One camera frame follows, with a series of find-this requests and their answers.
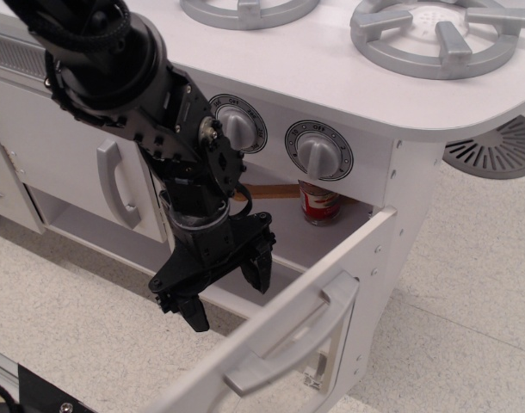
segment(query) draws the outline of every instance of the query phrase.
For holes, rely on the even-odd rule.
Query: tin can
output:
[[[341,212],[341,195],[299,181],[300,204],[305,219],[313,225],[328,225]]]

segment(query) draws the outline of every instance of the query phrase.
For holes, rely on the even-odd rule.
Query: tiled floor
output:
[[[0,299],[15,299],[16,283],[31,292],[12,313],[0,311],[0,348],[20,336],[37,350],[58,348],[10,346],[6,355],[45,369],[47,379],[101,413],[137,411],[239,323],[211,308],[214,331],[193,334],[177,317],[159,314],[145,279],[53,233],[40,237],[0,219]],[[92,299],[93,292],[107,295]],[[23,330],[16,332],[18,318]],[[83,324],[101,333],[85,336]],[[34,335],[54,328],[49,342]],[[148,355],[150,348],[160,357]],[[236,401],[231,411],[290,413],[295,397],[275,394],[270,407]],[[486,181],[442,166],[367,374],[332,412],[525,413],[525,177]]]

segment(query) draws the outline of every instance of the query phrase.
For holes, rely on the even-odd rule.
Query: gray burner grate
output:
[[[406,10],[387,11],[395,4],[419,0],[363,0],[350,21],[350,36],[356,48],[375,64],[397,73],[425,79],[449,80],[476,77],[505,65],[517,47],[525,28],[525,9],[506,9],[494,0],[427,0],[466,8],[467,23],[490,24],[497,31],[497,42],[473,53],[452,22],[438,22],[436,36],[441,45],[437,57],[403,52],[381,40],[383,31],[406,28],[413,15]]]
[[[261,0],[238,0],[238,9],[214,7],[206,0],[180,0],[184,12],[192,19],[228,30],[257,30],[275,28],[310,13],[320,0],[288,0],[284,4],[261,7]]]

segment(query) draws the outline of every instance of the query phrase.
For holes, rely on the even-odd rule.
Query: shelf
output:
[[[167,243],[158,243],[36,188],[29,191],[46,228],[60,235],[149,275],[154,275],[169,259]],[[243,207],[239,202],[233,204],[232,210]],[[253,317],[307,268],[365,224],[371,211],[372,207],[363,203],[344,205],[335,221],[318,227],[305,221],[299,199],[256,200],[254,212],[272,215],[270,229],[276,235],[269,290],[260,294],[236,269],[207,288],[201,298],[240,317]]]

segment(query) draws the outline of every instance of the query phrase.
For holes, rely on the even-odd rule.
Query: robotic arm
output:
[[[210,104],[167,60],[160,34],[122,0],[5,0],[46,48],[46,86],[90,126],[133,140],[164,190],[176,247],[151,279],[164,312],[209,325],[198,293],[233,269],[261,293],[275,243],[270,214],[250,213],[245,171]],[[234,191],[248,199],[230,215]]]

